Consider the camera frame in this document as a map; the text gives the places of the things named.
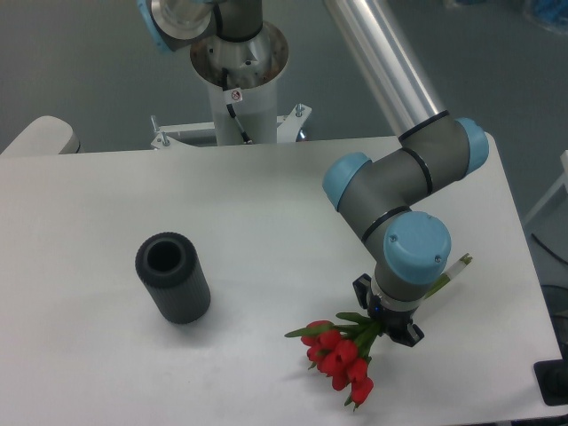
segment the green leaf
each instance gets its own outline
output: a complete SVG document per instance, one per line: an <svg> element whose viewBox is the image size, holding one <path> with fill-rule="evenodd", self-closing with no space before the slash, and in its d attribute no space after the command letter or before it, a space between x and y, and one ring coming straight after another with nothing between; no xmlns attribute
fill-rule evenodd
<svg viewBox="0 0 568 426"><path fill-rule="evenodd" d="M344 333L356 333L359 334L363 331L365 331L367 327L367 324L350 324L348 326L343 326L343 325L337 325L334 326L334 328L338 331L344 332Z"/></svg>
<svg viewBox="0 0 568 426"><path fill-rule="evenodd" d="M360 313L356 312L339 312L336 314L336 317L340 320L356 322L358 324L369 324L373 322L373 320L369 317L364 317Z"/></svg>
<svg viewBox="0 0 568 426"><path fill-rule="evenodd" d="M305 335L308 335L310 337L315 337L316 335L320 335L324 331L331 330L333 326L334 326L333 324L321 324L316 327L298 328L297 330L286 333L284 337L302 337Z"/></svg>

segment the black cylinder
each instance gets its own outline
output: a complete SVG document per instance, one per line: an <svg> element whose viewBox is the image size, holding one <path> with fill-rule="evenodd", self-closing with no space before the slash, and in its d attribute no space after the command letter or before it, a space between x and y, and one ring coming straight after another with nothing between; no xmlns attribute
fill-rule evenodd
<svg viewBox="0 0 568 426"><path fill-rule="evenodd" d="M136 272L163 317L175 324L197 320L211 294L193 244L178 233L158 233L136 254Z"/></svg>
<svg viewBox="0 0 568 426"><path fill-rule="evenodd" d="M233 43L247 42L263 28L262 0L223 2L216 12L217 36Z"/></svg>

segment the tulip bouquet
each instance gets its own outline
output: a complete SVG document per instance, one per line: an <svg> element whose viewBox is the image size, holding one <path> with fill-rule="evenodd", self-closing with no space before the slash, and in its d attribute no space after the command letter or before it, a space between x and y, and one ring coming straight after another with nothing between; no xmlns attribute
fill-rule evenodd
<svg viewBox="0 0 568 426"><path fill-rule="evenodd" d="M425 298L431 297L443 288L471 262L469 254L463 256L446 272L442 273L432 285ZM334 324L319 320L304 328L286 334L286 337L301 337L308 346L309 369L317 368L331 377L331 385L336 391L342 391L351 385L351 393L345 405L354 404L353 411L365 402L375 384L367 376L371 362L369 355L376 337L384 334L384 324L356 312L339 312L336 317L351 324Z"/></svg>

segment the silver metal joint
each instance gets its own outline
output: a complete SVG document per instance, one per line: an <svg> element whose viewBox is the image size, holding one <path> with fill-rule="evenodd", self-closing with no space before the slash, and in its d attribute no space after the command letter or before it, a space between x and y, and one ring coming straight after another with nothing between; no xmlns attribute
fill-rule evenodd
<svg viewBox="0 0 568 426"><path fill-rule="evenodd" d="M168 36L192 40L209 26L213 6L191 0L152 0L151 10L156 24Z"/></svg>
<svg viewBox="0 0 568 426"><path fill-rule="evenodd" d="M424 300L424 297L421 297L418 300L413 300L410 302L403 302L401 300L393 299L389 295L385 294L383 290L379 287L379 284L376 282L375 276L371 279L371 292L374 296L378 296L381 300L381 306L385 307L394 312L408 312L416 309Z"/></svg>
<svg viewBox="0 0 568 426"><path fill-rule="evenodd" d="M272 24L265 22L255 37L243 43L217 36L192 44L191 61L197 74L216 86L252 89L276 78L288 63L288 43Z"/></svg>

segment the warning sticker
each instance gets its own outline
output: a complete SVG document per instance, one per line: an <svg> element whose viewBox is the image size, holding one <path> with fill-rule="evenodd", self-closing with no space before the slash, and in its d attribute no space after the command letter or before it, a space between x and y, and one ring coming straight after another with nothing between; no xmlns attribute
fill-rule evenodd
<svg viewBox="0 0 568 426"><path fill-rule="evenodd" d="M227 105L242 101L242 90L240 87L223 91L223 95L225 96L225 103Z"/></svg>

